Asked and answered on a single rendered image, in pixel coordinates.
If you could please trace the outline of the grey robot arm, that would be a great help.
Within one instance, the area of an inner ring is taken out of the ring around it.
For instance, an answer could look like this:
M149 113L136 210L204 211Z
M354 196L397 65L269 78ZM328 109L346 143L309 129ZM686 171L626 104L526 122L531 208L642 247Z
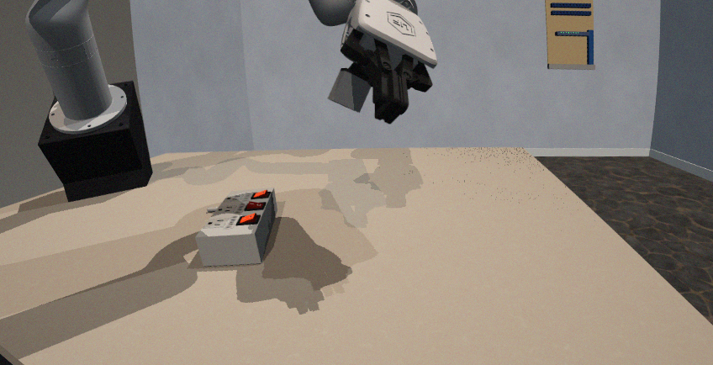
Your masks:
M356 0L309 0L326 26L346 24ZM88 0L34 0L26 28L57 102L50 123L65 134L84 134L115 121L127 105L124 91L108 85ZM360 113L370 91L358 64L341 68L327 99Z

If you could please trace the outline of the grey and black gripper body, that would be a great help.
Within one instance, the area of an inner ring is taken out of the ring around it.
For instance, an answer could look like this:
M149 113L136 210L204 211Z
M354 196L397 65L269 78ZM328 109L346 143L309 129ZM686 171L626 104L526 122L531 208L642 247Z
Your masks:
M404 2L409 4L404 5ZM387 45L392 70L402 61L402 55L414 58L413 69L418 61L432 69L436 67L436 53L429 33L410 0L356 0L353 7L341 47L356 29L364 33L359 44L365 50L376 50L374 39Z

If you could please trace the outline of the grey power strip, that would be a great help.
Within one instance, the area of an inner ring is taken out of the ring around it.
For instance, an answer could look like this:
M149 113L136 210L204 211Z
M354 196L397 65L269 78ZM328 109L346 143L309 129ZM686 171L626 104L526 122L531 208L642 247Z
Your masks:
M277 214L274 188L231 191L195 239L203 266L260 264Z

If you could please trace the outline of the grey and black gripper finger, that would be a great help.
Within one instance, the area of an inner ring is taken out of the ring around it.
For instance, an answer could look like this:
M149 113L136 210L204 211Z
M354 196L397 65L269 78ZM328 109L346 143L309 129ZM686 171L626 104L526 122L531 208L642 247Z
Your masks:
M383 119L385 123L392 124L407 110L409 107L408 89L413 88L425 93L433 85L425 64L418 61L418 65L413 69L413 59L408 55L402 55L402 61L394 69L399 79L399 103Z
M357 64L367 74L375 103L375 119L384 119L399 103L399 79L392 70L387 45L374 39L376 50L364 50L359 42L364 33L353 29L341 53ZM391 71L392 70L392 71Z

